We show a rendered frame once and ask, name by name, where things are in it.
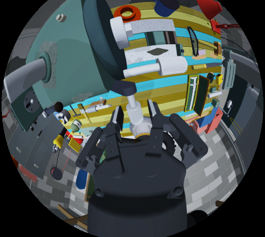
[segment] yellow box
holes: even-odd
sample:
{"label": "yellow box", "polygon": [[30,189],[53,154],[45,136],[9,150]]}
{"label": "yellow box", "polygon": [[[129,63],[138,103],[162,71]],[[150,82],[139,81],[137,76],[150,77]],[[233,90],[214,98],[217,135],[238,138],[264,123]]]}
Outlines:
{"label": "yellow box", "polygon": [[216,75],[216,84],[220,85],[223,82],[223,74],[219,73]]}
{"label": "yellow box", "polygon": [[80,151],[81,145],[75,141],[73,138],[71,138],[69,144],[68,144],[73,150],[75,150],[77,153]]}

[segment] green machine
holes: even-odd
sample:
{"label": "green machine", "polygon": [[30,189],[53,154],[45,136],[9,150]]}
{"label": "green machine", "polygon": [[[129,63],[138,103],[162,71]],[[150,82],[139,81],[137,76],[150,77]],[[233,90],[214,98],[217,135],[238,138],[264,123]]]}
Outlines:
{"label": "green machine", "polygon": [[24,131],[55,103],[64,107],[107,93],[127,69],[105,0],[67,0],[46,21],[26,65],[5,77],[12,112]]}

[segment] orange ring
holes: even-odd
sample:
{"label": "orange ring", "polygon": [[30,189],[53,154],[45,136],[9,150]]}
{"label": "orange ring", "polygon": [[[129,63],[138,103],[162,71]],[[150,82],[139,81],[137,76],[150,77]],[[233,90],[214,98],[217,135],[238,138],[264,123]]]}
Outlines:
{"label": "orange ring", "polygon": [[[130,11],[133,14],[130,15],[130,16],[123,16],[122,14],[125,11]],[[123,5],[123,6],[119,7],[114,12],[114,15],[113,16],[114,17],[121,16],[122,19],[123,19],[123,23],[127,23],[127,22],[132,22],[132,21],[138,21],[138,20],[140,20],[141,19],[141,12],[140,12],[140,10],[137,7],[128,4],[128,5]]]}

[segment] teal machine housing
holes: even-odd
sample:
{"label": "teal machine housing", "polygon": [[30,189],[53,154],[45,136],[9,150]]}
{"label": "teal machine housing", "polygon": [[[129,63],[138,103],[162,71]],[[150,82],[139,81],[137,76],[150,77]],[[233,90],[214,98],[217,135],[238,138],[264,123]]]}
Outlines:
{"label": "teal machine housing", "polygon": [[107,93],[127,69],[111,30],[114,18],[105,0],[67,0],[46,21],[36,36],[26,64],[43,58],[47,74],[31,90],[40,103],[30,113],[23,101],[27,91],[11,104],[21,128],[27,131],[45,108],[62,102],[66,107]]}

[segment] blue mug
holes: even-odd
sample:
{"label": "blue mug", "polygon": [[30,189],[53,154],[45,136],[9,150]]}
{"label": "blue mug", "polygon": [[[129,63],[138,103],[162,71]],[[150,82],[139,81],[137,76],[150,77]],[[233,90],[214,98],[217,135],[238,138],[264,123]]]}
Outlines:
{"label": "blue mug", "polygon": [[180,7],[178,0],[158,0],[158,1],[153,0],[153,1],[156,3],[156,5],[154,6],[154,11],[162,17],[170,16]]}

